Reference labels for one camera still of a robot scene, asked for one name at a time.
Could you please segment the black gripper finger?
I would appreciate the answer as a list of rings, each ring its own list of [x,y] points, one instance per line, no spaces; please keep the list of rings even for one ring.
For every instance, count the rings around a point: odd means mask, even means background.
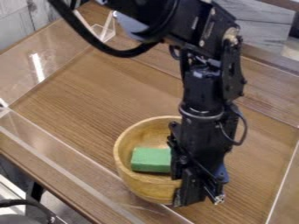
[[[207,198],[205,190],[205,180],[207,175],[197,168],[173,169],[173,180],[181,180],[182,183],[175,188],[173,196],[174,207],[187,207],[195,203],[203,202]]]

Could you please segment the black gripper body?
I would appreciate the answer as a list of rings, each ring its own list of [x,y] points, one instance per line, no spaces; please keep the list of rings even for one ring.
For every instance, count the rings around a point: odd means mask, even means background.
[[[225,185],[230,175],[225,157],[234,146],[245,142],[249,125],[239,112],[226,112],[221,117],[199,117],[185,114],[181,122],[170,122],[173,169],[197,168],[206,173],[207,198],[218,205],[225,201]]]

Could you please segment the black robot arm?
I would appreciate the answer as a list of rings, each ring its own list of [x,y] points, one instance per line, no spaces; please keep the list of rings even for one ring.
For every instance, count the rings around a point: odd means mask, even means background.
[[[181,63],[182,119],[170,124],[171,177],[181,181],[173,206],[223,202],[230,174],[225,157],[245,143],[249,123],[235,100],[245,94],[239,24],[214,0],[97,0],[139,45],[118,50],[81,21],[63,0],[51,6],[83,39],[103,53],[134,58],[166,43]]]

